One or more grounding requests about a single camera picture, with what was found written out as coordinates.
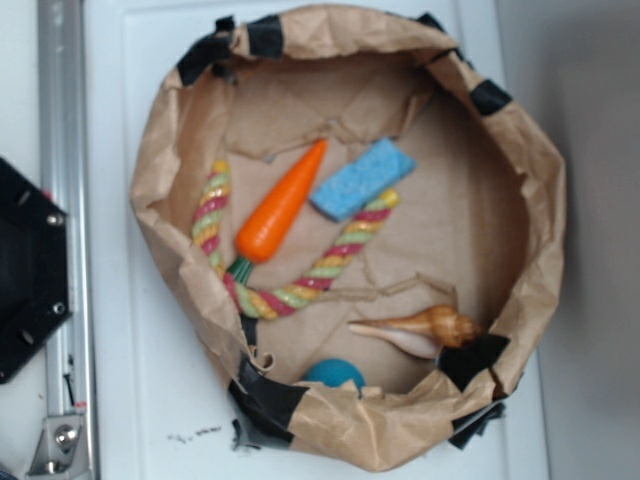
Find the metal bracket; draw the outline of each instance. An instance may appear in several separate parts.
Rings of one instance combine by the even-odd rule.
[[[44,420],[27,480],[71,480],[89,469],[89,444],[83,415]]]

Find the colorful rope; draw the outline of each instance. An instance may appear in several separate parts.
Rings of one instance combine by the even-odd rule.
[[[301,278],[282,288],[257,291],[236,282],[226,272],[220,256],[220,221],[222,210],[228,204],[229,192],[229,164],[218,160],[213,164],[195,214],[191,231],[193,242],[209,258],[209,263],[222,278],[238,311],[251,318],[267,320],[291,315],[328,290],[349,265],[353,255],[360,252],[380,230],[391,209],[400,200],[395,190],[385,191],[353,217],[331,248]]]

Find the blue ball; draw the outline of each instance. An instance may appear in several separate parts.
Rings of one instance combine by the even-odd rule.
[[[303,380],[322,382],[328,387],[339,387],[349,380],[353,380],[359,389],[366,385],[360,370],[346,360],[339,358],[330,358],[316,363]]]

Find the orange carrot toy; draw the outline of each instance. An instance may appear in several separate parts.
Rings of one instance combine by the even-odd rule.
[[[238,282],[246,283],[253,264],[266,262],[280,247],[307,200],[326,149],[327,141],[318,140],[273,187],[238,232],[239,256],[228,270]]]

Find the blue sponge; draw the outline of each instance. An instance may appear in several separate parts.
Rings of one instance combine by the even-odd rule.
[[[311,202],[340,222],[361,210],[391,185],[411,173],[416,162],[389,140],[377,141],[355,162],[325,180]]]

